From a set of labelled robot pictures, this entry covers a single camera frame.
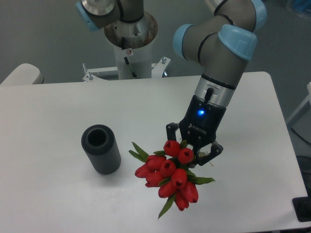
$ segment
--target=black cylinder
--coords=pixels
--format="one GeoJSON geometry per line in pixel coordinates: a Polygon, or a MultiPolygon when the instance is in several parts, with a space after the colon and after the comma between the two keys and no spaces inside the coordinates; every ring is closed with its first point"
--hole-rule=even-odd
{"type": "Polygon", "coordinates": [[[121,163],[115,136],[105,125],[93,125],[84,131],[82,147],[98,173],[111,174],[121,163]]]}

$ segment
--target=gray floor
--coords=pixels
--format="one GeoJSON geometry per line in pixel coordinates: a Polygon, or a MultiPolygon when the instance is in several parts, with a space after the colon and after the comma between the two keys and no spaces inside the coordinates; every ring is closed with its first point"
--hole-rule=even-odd
{"type": "MultiPolygon", "coordinates": [[[[76,12],[76,1],[0,0],[0,83],[22,63],[38,67],[45,83],[80,82],[82,63],[88,68],[115,66],[103,32],[88,31],[76,12]]],[[[247,71],[266,71],[272,76],[287,118],[307,96],[306,85],[311,82],[311,19],[292,14],[279,1],[268,1],[266,6],[268,20],[256,32],[259,43],[247,71]]],[[[180,25],[212,17],[204,0],[145,0],[145,9],[160,28],[153,62],[167,56],[172,59],[170,76],[200,75],[199,65],[173,52],[172,38],[180,25]]],[[[308,112],[294,128],[311,141],[310,125],[308,112]]],[[[291,132],[290,136],[297,155],[311,155],[310,146],[291,132]]]]}

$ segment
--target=white chair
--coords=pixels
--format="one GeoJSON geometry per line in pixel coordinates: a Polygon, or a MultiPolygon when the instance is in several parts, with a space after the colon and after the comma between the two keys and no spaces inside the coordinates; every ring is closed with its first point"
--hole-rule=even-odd
{"type": "Polygon", "coordinates": [[[293,113],[287,118],[286,125],[288,129],[299,120],[301,117],[310,109],[311,107],[311,83],[307,85],[309,94],[305,99],[298,105],[298,107],[293,111],[293,113]]]}
{"type": "Polygon", "coordinates": [[[44,81],[40,70],[31,64],[21,64],[0,84],[0,86],[42,84],[44,81]]]}

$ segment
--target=tulip flower head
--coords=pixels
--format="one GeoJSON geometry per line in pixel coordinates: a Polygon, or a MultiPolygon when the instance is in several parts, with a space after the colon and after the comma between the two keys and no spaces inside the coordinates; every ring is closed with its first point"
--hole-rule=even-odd
{"type": "Polygon", "coordinates": [[[178,168],[171,177],[172,184],[175,188],[183,188],[187,183],[187,173],[184,169],[178,168]]]}
{"type": "Polygon", "coordinates": [[[175,203],[180,211],[183,211],[185,208],[189,207],[189,201],[187,201],[180,193],[180,191],[176,192],[175,203]]]}
{"type": "Polygon", "coordinates": [[[169,181],[167,184],[159,188],[159,197],[168,198],[177,191],[177,188],[173,186],[172,182],[169,181]]]}
{"type": "Polygon", "coordinates": [[[149,173],[146,177],[146,186],[150,187],[159,187],[159,183],[164,179],[160,171],[155,171],[149,173]]]}
{"type": "Polygon", "coordinates": [[[185,187],[180,189],[180,193],[190,203],[196,203],[199,199],[198,190],[191,182],[187,182],[185,187]]]}
{"type": "Polygon", "coordinates": [[[190,163],[194,158],[193,151],[189,148],[183,148],[178,153],[178,161],[182,164],[190,163]]]}
{"type": "Polygon", "coordinates": [[[177,157],[180,151],[180,145],[178,142],[170,140],[165,143],[163,149],[167,155],[177,157]]]}
{"type": "Polygon", "coordinates": [[[144,164],[135,171],[135,176],[138,178],[146,178],[147,175],[151,172],[152,171],[148,169],[147,164],[144,164]]]}
{"type": "Polygon", "coordinates": [[[176,165],[172,160],[166,160],[160,167],[160,172],[164,177],[170,177],[176,171],[176,165]]]}
{"type": "Polygon", "coordinates": [[[146,164],[149,170],[160,171],[161,165],[165,160],[165,156],[149,155],[146,164]]]}

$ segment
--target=black cable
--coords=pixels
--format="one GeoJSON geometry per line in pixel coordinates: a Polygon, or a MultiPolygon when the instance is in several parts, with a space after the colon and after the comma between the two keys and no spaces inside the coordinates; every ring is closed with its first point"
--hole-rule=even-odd
{"type": "Polygon", "coordinates": [[[137,74],[133,71],[133,69],[132,69],[132,67],[131,67],[131,65],[130,65],[130,62],[128,61],[127,57],[124,57],[124,60],[125,60],[125,63],[128,65],[128,67],[130,68],[130,70],[131,70],[131,72],[132,72],[132,75],[133,75],[133,78],[134,78],[134,79],[137,79],[138,76],[137,76],[137,74]]]}
{"type": "Polygon", "coordinates": [[[302,136],[300,136],[293,128],[291,128],[291,130],[293,131],[293,133],[299,137],[302,141],[304,141],[307,145],[311,146],[311,142],[307,141],[306,139],[304,139],[302,136]]]}

